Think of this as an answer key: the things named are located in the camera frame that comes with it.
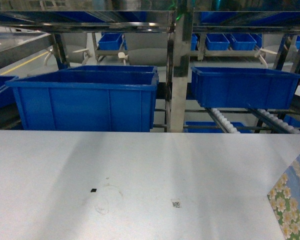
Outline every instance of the floral box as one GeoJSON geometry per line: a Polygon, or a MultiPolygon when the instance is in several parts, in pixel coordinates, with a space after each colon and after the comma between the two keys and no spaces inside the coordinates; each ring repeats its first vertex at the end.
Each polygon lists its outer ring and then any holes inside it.
{"type": "Polygon", "coordinates": [[[267,196],[285,239],[300,240],[300,155],[267,196]]]}

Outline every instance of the reflective metal surface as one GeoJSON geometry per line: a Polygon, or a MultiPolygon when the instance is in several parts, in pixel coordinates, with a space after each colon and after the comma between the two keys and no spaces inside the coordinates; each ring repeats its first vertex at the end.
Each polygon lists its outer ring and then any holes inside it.
{"type": "Polygon", "coordinates": [[[182,133],[184,127],[193,19],[193,1],[178,1],[173,48],[171,119],[170,124],[168,123],[168,131],[172,133],[182,133]]]}
{"type": "MultiPolygon", "coordinates": [[[[176,0],[0,0],[0,11],[169,11],[176,0]]],[[[300,11],[300,0],[191,0],[195,11],[300,11]]]]}
{"type": "Polygon", "coordinates": [[[39,36],[23,41],[20,44],[0,49],[0,69],[54,44],[53,37],[50,34],[39,34],[39,36]]]}

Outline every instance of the white tabletop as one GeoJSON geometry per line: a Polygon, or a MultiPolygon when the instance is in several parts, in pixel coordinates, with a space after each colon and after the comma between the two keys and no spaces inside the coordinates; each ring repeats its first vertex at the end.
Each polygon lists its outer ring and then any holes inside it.
{"type": "Polygon", "coordinates": [[[267,193],[299,152],[300,135],[0,131],[0,240],[283,240],[267,193]]]}

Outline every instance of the blue crate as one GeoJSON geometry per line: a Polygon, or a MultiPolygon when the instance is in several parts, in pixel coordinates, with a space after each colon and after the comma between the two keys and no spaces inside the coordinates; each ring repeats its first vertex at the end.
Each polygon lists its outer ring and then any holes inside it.
{"type": "Polygon", "coordinates": [[[225,35],[233,50],[251,51],[255,48],[257,41],[250,34],[233,33],[225,35]]]}
{"type": "Polygon", "coordinates": [[[119,13],[124,16],[129,22],[144,23],[147,21],[146,11],[119,11],[119,13]]]}
{"type": "Polygon", "coordinates": [[[122,41],[121,33],[105,33],[98,43],[100,50],[119,50],[122,41]]]}
{"type": "Polygon", "coordinates": [[[296,37],[295,46],[296,46],[296,49],[300,48],[300,36],[296,37]]]}
{"type": "Polygon", "coordinates": [[[17,76],[0,76],[0,108],[16,102],[12,88],[7,87],[5,81],[13,81],[17,78],[17,76]]]}
{"type": "Polygon", "coordinates": [[[191,37],[191,51],[196,50],[197,41],[198,41],[198,37],[193,33],[191,37]]]}
{"type": "Polygon", "coordinates": [[[158,74],[57,71],[7,81],[25,130],[149,132],[158,74]]]}
{"type": "Polygon", "coordinates": [[[61,71],[111,71],[111,72],[140,72],[157,73],[157,66],[117,66],[117,65],[84,65],[66,68],[61,71]]]}
{"type": "Polygon", "coordinates": [[[104,23],[105,21],[85,11],[54,11],[53,14],[66,17],[79,23],[104,23]]]}
{"type": "Polygon", "coordinates": [[[224,34],[208,33],[205,45],[209,51],[225,51],[228,49],[230,42],[224,34]]]}
{"type": "Polygon", "coordinates": [[[262,47],[262,34],[256,34],[253,33],[251,34],[251,36],[253,37],[253,39],[256,41],[256,45],[261,48],[262,47]]]}
{"type": "Polygon", "coordinates": [[[293,118],[292,116],[285,115],[283,121],[295,128],[300,128],[300,121],[293,118]]]}
{"type": "MultiPolygon", "coordinates": [[[[213,126],[216,127],[217,124],[214,121],[187,121],[185,122],[186,125],[189,126],[213,126]]],[[[245,127],[244,124],[241,122],[231,122],[231,124],[236,127],[245,127]]],[[[252,132],[250,130],[238,130],[242,134],[251,134],[252,132]]],[[[186,128],[184,129],[185,133],[201,133],[201,134],[222,134],[222,130],[219,128],[213,129],[213,128],[186,128]]]]}
{"type": "Polygon", "coordinates": [[[201,23],[205,24],[219,24],[228,20],[238,13],[236,11],[202,11],[201,23]]]}
{"type": "Polygon", "coordinates": [[[299,79],[272,69],[193,67],[191,91],[204,108],[288,109],[299,79]]]}

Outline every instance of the small blue bin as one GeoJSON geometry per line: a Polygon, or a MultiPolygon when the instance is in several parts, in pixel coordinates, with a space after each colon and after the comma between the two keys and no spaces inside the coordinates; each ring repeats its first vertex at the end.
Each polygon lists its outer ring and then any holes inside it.
{"type": "Polygon", "coordinates": [[[253,39],[256,41],[256,45],[261,48],[262,47],[262,34],[256,34],[253,33],[251,34],[251,36],[253,37],[253,39]]]}
{"type": "Polygon", "coordinates": [[[17,78],[17,76],[0,76],[0,108],[16,102],[12,88],[7,87],[5,81],[14,81],[17,78]]]}
{"type": "Polygon", "coordinates": [[[296,37],[295,46],[296,46],[296,49],[300,48],[300,36],[296,37]]]}
{"type": "Polygon", "coordinates": [[[209,51],[225,51],[228,50],[230,42],[224,34],[208,33],[205,39],[206,48],[209,51]]]}
{"type": "Polygon", "coordinates": [[[158,74],[57,71],[7,81],[25,130],[149,132],[158,74]]]}
{"type": "Polygon", "coordinates": [[[289,116],[289,115],[285,115],[284,117],[284,122],[286,122],[287,124],[295,127],[295,128],[300,128],[300,121],[293,118],[292,116],[289,116]]]}
{"type": "Polygon", "coordinates": [[[157,73],[157,66],[117,66],[117,65],[84,65],[66,68],[61,71],[111,71],[111,72],[140,72],[140,73],[157,73]]]}
{"type": "Polygon", "coordinates": [[[193,67],[191,91],[204,108],[288,109],[299,79],[272,69],[193,67]]]}
{"type": "Polygon", "coordinates": [[[191,51],[196,50],[197,41],[198,41],[198,37],[193,33],[191,37],[191,51]]]}
{"type": "Polygon", "coordinates": [[[105,33],[98,43],[100,50],[119,50],[122,41],[121,33],[105,33]]]}
{"type": "MultiPolygon", "coordinates": [[[[208,126],[208,127],[216,127],[217,124],[214,121],[187,121],[186,125],[189,126],[208,126]]],[[[241,122],[231,122],[231,124],[236,127],[245,127],[241,122]]],[[[238,130],[242,134],[251,134],[250,130],[238,130]]],[[[222,134],[222,130],[219,128],[185,128],[185,133],[201,133],[201,134],[222,134]]]]}
{"type": "Polygon", "coordinates": [[[233,33],[227,34],[233,50],[251,51],[255,48],[257,41],[250,34],[233,33]]]}

